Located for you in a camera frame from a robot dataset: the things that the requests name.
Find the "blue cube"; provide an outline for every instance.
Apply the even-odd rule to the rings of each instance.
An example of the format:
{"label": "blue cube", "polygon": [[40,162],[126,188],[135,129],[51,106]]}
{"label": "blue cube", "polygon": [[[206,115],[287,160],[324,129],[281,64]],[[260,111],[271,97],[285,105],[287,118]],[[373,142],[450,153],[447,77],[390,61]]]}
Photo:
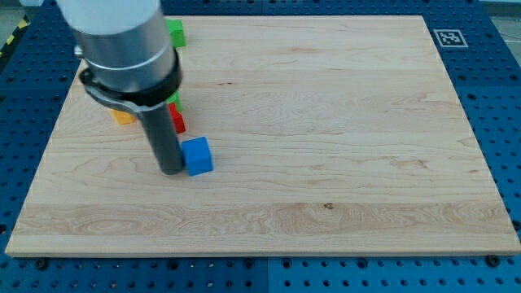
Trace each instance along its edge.
{"label": "blue cube", "polygon": [[213,170],[212,153],[206,137],[184,141],[181,146],[188,175],[195,176]]}

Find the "wooden cutting board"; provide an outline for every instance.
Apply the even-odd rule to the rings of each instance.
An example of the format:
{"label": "wooden cutting board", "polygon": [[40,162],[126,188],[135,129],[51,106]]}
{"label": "wooden cutting board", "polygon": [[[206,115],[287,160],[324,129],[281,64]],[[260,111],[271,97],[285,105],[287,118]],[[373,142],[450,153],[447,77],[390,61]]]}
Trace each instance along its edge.
{"label": "wooden cutting board", "polygon": [[182,20],[180,139],[215,171],[163,175],[76,80],[10,256],[519,252],[422,17]]}

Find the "green cube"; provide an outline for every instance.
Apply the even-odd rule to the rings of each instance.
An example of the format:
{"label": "green cube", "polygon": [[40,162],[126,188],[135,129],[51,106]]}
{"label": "green cube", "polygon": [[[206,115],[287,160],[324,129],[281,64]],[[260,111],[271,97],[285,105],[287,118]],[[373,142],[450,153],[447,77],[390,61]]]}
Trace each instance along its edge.
{"label": "green cube", "polygon": [[179,92],[173,93],[169,98],[166,99],[166,103],[175,103],[176,109],[179,113],[182,113],[182,104],[181,104],[181,98],[179,97]]}
{"label": "green cube", "polygon": [[169,30],[172,45],[176,48],[186,46],[185,33],[181,20],[164,20],[164,22]]}

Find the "blue pegboard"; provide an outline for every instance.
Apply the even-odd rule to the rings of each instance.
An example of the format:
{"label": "blue pegboard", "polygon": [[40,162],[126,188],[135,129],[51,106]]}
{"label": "blue pegboard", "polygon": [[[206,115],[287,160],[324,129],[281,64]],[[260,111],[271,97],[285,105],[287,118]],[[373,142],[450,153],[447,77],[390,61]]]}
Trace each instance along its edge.
{"label": "blue pegboard", "polygon": [[[468,48],[440,55],[510,217],[521,221],[521,69],[476,0],[174,0],[168,15],[422,15],[458,29]],[[0,74],[0,247],[7,245],[79,62],[47,1]],[[13,291],[521,291],[521,257],[14,260],[0,254],[0,292]]]}

